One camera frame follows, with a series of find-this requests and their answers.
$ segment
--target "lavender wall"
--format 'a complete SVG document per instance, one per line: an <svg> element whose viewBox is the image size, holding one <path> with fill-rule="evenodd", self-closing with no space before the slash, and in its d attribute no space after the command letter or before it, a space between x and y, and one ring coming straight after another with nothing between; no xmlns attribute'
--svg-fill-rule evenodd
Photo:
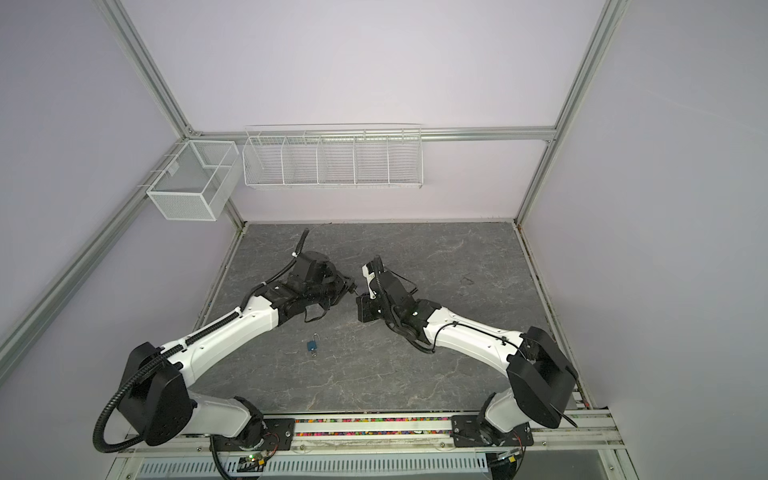
<svg viewBox="0 0 768 480"><path fill-rule="evenodd" d="M604 0L125 0L197 130L553 125ZM516 215L541 141L425 144L421 190L241 187L248 221Z"/></svg>
<svg viewBox="0 0 768 480"><path fill-rule="evenodd" d="M2 336L176 138L90 1L2 2L0 45ZM127 354L190 331L232 234L146 206L0 386L3 478L106 475L91 429Z"/></svg>
<svg viewBox="0 0 768 480"><path fill-rule="evenodd" d="M765 478L768 4L634 0L524 229L641 478Z"/></svg>

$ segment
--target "wire mesh basket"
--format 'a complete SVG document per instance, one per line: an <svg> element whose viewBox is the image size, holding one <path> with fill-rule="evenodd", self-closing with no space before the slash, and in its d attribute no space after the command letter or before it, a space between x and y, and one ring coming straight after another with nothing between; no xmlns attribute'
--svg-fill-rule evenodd
<svg viewBox="0 0 768 480"><path fill-rule="evenodd" d="M418 130L250 133L243 146L246 185L274 187L421 187Z"/></svg>
<svg viewBox="0 0 768 480"><path fill-rule="evenodd" d="M216 220L243 174L233 141L189 140L147 189L168 220Z"/></svg>

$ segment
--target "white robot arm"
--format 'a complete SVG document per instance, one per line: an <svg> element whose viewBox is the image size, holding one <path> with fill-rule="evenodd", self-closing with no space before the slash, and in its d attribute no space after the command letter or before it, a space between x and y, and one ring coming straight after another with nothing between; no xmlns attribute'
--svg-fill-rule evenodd
<svg viewBox="0 0 768 480"><path fill-rule="evenodd" d="M515 427L533 420L557 428L578 374L551 337L531 327L527 333L466 319L438 303L416 300L379 257L362 268L369 292L357 297L361 322L384 319L395 333L424 353L444 346L498 370L510 388L491 395L477 418L482 442L500 445Z"/></svg>
<svg viewBox="0 0 768 480"><path fill-rule="evenodd" d="M241 304L210 325L158 348L144 343L128 357L120 389L101 412L93 431L99 452L118 452L139 442L160 445L179 434L221 435L243 449L259 446L266 435L263 415L245 399L218 399L187 390L216 362L252 338L320 305L336 305L355 283L339 273L325 255L302 252L304 230L293 259L279 273L256 285ZM285 282L279 278L290 272ZM104 428L114 410L139 435L110 444Z"/></svg>
<svg viewBox="0 0 768 480"><path fill-rule="evenodd" d="M324 312L355 289L328 257L302 252L305 230L294 258L278 274L252 288L241 304L210 325L179 340L155 347L144 343L128 357L120 389L99 416L93 432L100 452L117 452L139 442L160 445L176 435L226 437L228 445L257 449L268 435L263 414L245 399L218 399L190 392L216 362L252 338L320 305ZM285 282L279 278L290 272ZM360 321L382 318L415 348L433 353L446 346L476 358L510 381L510 388L491 395L476 422L479 445L504 445L515 426L534 420L559 426L576 372L542 330L527 333L483 325L429 300L415 300L377 257L363 267L369 292L357 297ZM139 435L117 444L104 440L111 413L118 410Z"/></svg>

